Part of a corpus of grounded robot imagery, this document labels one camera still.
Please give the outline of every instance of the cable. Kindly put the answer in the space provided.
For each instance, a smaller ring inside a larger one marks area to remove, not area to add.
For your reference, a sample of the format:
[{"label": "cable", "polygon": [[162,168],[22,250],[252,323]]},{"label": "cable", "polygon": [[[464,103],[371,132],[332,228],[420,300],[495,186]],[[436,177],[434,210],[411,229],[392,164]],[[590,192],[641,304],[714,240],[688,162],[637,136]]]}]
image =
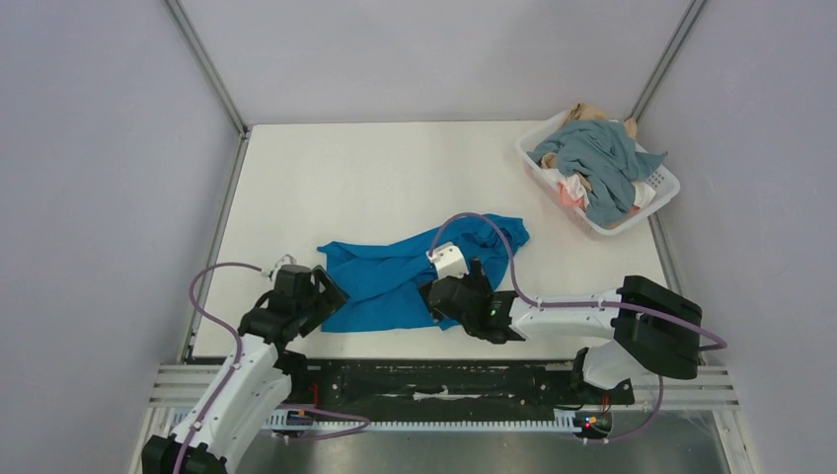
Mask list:
[{"label": "cable", "polygon": [[[285,255],[284,257],[282,257],[282,259],[284,259],[285,257],[290,257],[292,262],[296,261],[290,255]],[[224,262],[224,263],[221,263],[221,264],[210,265],[209,267],[201,270],[200,272],[197,273],[197,275],[194,276],[194,278],[191,281],[191,284],[189,285],[189,302],[194,307],[194,310],[197,311],[198,313],[200,313],[200,315],[203,316],[204,318],[206,318],[209,321],[217,324],[218,326],[223,328],[226,332],[230,333],[230,335],[235,340],[235,345],[236,345],[235,354],[233,355],[233,362],[230,364],[229,369],[227,370],[227,373],[224,374],[224,377],[218,383],[218,386],[215,387],[215,390],[213,390],[212,393],[209,395],[209,398],[206,399],[206,403],[198,411],[197,417],[195,417],[195,419],[194,419],[194,424],[203,422],[203,418],[209,412],[209,409],[212,408],[212,404],[215,403],[215,400],[218,398],[218,395],[220,395],[221,391],[224,389],[224,387],[227,386],[227,383],[229,383],[230,378],[232,377],[233,373],[235,373],[235,371],[236,371],[236,367],[238,367],[239,362],[241,362],[241,352],[242,352],[242,346],[244,344],[242,342],[241,336],[238,335],[238,332],[235,329],[233,329],[232,326],[230,326],[229,324],[227,324],[226,322],[224,322],[220,318],[218,318],[216,316],[213,316],[208,311],[203,309],[203,307],[200,306],[200,303],[197,302],[197,297],[194,294],[194,291],[197,288],[197,284],[207,274],[209,274],[210,272],[212,272],[216,269],[220,269],[220,268],[223,268],[223,267],[237,267],[237,268],[242,268],[242,269],[254,270],[256,272],[261,272],[262,271],[262,269],[260,269],[259,267],[256,267],[255,265],[245,264],[245,263],[241,263],[241,262]],[[296,406],[295,405],[286,405],[286,407],[296,407]],[[344,419],[347,419],[347,420],[355,420],[355,421],[359,421],[359,422],[364,423],[364,425],[362,425],[360,427],[355,427],[351,430],[346,430],[344,432],[324,434],[322,436],[311,436],[311,437],[306,438],[306,439],[310,439],[310,440],[330,439],[332,437],[353,435],[353,434],[363,430],[364,428],[368,427],[369,424],[371,423],[369,421],[369,419],[363,418],[363,417],[358,417],[356,415],[344,415],[344,414],[340,414],[340,413],[336,413],[336,412],[328,412],[326,410],[312,409],[310,407],[299,407],[298,409],[306,410],[306,411],[313,412],[313,413],[319,413],[321,415],[327,415],[327,416],[332,416],[332,417],[336,417],[336,418],[344,418]],[[184,458],[186,457],[186,451],[189,449],[189,445],[191,443],[191,440],[194,438],[194,434],[197,433],[197,429],[195,428],[194,424],[192,424],[192,426],[189,428],[189,431],[187,432],[186,437],[184,438],[183,444],[181,444],[181,448],[178,450],[178,457],[175,459],[175,468],[172,471],[175,474],[180,474],[181,466],[183,466],[183,461],[184,461]]]},{"label": "cable", "polygon": [[362,425],[360,425],[359,427],[353,427],[353,428],[349,428],[347,430],[342,430],[342,431],[335,432],[335,433],[318,434],[316,436],[288,437],[287,438],[288,441],[322,441],[324,439],[332,439],[332,438],[335,438],[335,437],[354,435],[354,434],[359,433],[362,430],[368,428],[369,425],[372,424],[371,420],[369,420],[366,417],[362,417],[360,415],[350,415],[350,414],[347,414],[347,413],[332,412],[332,411],[323,410],[323,409],[320,409],[320,408],[306,407],[304,405],[285,405],[285,404],[282,404],[282,405],[279,405],[276,408],[278,408],[280,410],[305,410],[306,412],[316,413],[317,415],[323,415],[323,416],[332,417],[332,418],[340,418],[342,420],[352,420],[352,421],[355,421],[355,422],[361,422],[362,423]]},{"label": "cable", "polygon": [[[511,285],[514,287],[514,291],[517,293],[517,295],[523,301],[529,303],[532,306],[537,306],[537,307],[540,307],[540,308],[595,308],[595,307],[598,307],[598,305],[599,305],[598,301],[539,302],[539,301],[536,301],[536,300],[530,298],[529,296],[527,296],[523,292],[523,290],[520,289],[520,285],[517,282],[517,272],[515,271],[515,268],[514,268],[514,252],[511,251],[511,245],[508,243],[508,238],[505,236],[505,234],[502,232],[502,230],[499,227],[497,227],[497,225],[491,219],[485,217],[482,214],[478,214],[477,212],[460,212],[458,214],[455,214],[455,215],[451,216],[441,226],[439,226],[439,230],[436,231],[436,235],[433,237],[433,241],[430,244],[430,249],[427,252],[427,254],[429,256],[433,255],[433,250],[435,250],[436,246],[438,245],[439,239],[441,238],[441,235],[442,235],[442,232],[444,232],[444,230],[447,228],[448,225],[450,225],[451,222],[453,222],[454,220],[459,219],[461,217],[477,217],[479,219],[483,219],[496,232],[497,236],[499,237],[499,240],[502,242],[502,246],[505,247],[506,254],[508,254],[508,270],[509,270],[509,273],[511,275]],[[701,328],[700,326],[692,324],[688,321],[683,321],[682,319],[679,319],[675,316],[672,316],[672,315],[667,314],[667,313],[663,313],[662,311],[658,311],[656,309],[640,306],[638,304],[624,303],[622,301],[603,301],[601,303],[601,305],[604,306],[604,307],[608,307],[608,308],[619,308],[619,309],[626,309],[628,311],[635,311],[637,313],[644,313],[648,316],[652,316],[654,318],[659,318],[659,319],[662,319],[663,321],[667,321],[669,323],[676,324],[677,326],[680,326],[682,328],[686,328],[686,329],[688,329],[692,332],[695,332],[695,333],[697,333],[697,334],[699,334],[699,335],[701,335],[701,336],[703,336],[707,339],[710,339],[714,342],[713,345],[700,347],[701,352],[716,351],[716,350],[720,350],[720,349],[726,349],[726,347],[727,347],[726,341],[724,339],[722,339],[720,336],[718,336],[718,335],[716,335],[716,334],[714,334],[710,331],[707,331],[706,329]],[[600,439],[600,440],[591,439],[590,441],[608,443],[608,442],[612,442],[612,441],[618,441],[620,439],[628,439],[628,438],[634,437],[636,435],[639,435],[642,432],[644,432],[645,430],[647,430],[647,428],[651,424],[653,424],[653,422],[656,420],[657,416],[659,415],[659,410],[662,407],[662,394],[663,394],[663,391],[664,391],[665,387],[663,386],[662,375],[659,375],[658,377],[659,377],[659,394],[657,395],[656,404],[654,405],[653,410],[651,410],[651,414],[648,416],[648,418],[641,425],[639,425],[637,428],[635,428],[635,429],[633,429],[633,430],[631,430],[627,433],[624,433],[624,434],[619,434],[619,435],[611,437],[611,438],[605,438],[605,439]]]}]

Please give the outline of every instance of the tan cloth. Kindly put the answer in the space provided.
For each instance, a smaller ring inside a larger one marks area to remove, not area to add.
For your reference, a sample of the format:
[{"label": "tan cloth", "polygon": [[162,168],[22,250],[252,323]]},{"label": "tan cloth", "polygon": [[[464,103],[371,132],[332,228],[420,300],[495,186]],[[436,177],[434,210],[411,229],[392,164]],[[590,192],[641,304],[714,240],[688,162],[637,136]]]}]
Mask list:
[{"label": "tan cloth", "polygon": [[[559,129],[573,120],[609,120],[610,114],[602,111],[596,106],[578,102],[570,108],[564,121],[559,125]],[[633,118],[628,118],[624,121],[625,131],[633,139],[637,139],[637,121]]]}]

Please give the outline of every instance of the pile of clothes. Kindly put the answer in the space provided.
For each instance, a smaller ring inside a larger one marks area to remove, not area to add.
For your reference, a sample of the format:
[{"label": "pile of clothes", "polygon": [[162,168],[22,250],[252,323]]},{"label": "pile of clothes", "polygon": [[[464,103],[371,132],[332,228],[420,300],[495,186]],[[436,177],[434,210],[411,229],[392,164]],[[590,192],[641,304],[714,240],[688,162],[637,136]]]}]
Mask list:
[{"label": "pile of clothes", "polygon": [[563,205],[581,207],[590,221],[613,228],[651,202],[656,191],[646,180],[666,155],[636,151],[636,137],[633,118],[611,120],[578,103],[529,157],[559,184]]}]

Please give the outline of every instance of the white table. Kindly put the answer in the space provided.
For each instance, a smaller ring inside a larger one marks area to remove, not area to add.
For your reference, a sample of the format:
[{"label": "white table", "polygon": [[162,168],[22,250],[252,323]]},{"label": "white table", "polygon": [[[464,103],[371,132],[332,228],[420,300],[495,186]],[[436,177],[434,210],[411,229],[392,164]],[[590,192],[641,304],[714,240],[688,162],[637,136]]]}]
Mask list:
[{"label": "white table", "polygon": [[[648,225],[591,239],[523,171],[512,152],[531,121],[257,125],[253,128],[218,262],[272,266],[283,254],[314,267],[333,240],[389,244],[471,210],[518,216],[531,236],[515,259],[529,295],[616,287],[626,275],[664,284]],[[236,327],[270,283],[222,269],[207,310]],[[506,275],[500,289],[511,289]],[[502,346],[462,328],[327,334],[289,349],[319,357],[572,358],[600,341],[558,338]],[[194,356],[225,356],[225,332],[202,321]]]}]

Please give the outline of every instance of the laundry basket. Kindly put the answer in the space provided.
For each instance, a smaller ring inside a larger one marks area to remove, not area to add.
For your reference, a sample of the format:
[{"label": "laundry basket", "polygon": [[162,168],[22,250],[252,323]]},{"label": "laundry basket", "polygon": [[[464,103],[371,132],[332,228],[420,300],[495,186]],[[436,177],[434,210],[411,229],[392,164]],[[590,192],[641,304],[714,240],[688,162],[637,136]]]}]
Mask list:
[{"label": "laundry basket", "polygon": [[[524,133],[523,136],[517,139],[514,143],[514,149],[520,156],[520,159],[523,160],[523,166],[526,169],[526,173],[532,177],[533,180],[535,180],[535,183],[537,183],[537,185],[544,191],[544,193],[547,194],[547,196],[550,197],[552,201],[555,202],[555,204],[567,213],[570,220],[578,224],[578,226],[585,232],[588,234],[595,232],[606,236],[616,235],[646,220],[648,216],[657,212],[672,198],[677,196],[677,193],[680,193],[680,182],[674,177],[674,175],[671,174],[670,171],[668,171],[668,169],[664,166],[660,166],[646,180],[646,183],[648,183],[648,185],[656,191],[656,195],[651,202],[637,211],[637,213],[619,222],[619,224],[613,228],[605,229],[591,222],[590,219],[587,218],[584,211],[579,207],[567,207],[562,205],[561,191],[558,183],[553,181],[546,173],[544,173],[544,170],[542,170],[537,163],[532,161],[526,152],[534,150],[540,142],[555,133],[556,130],[558,130],[558,126],[562,121],[564,121],[564,117],[566,115],[567,111],[561,112],[560,114],[530,129]],[[645,151],[645,149],[637,144],[637,151]]]}]

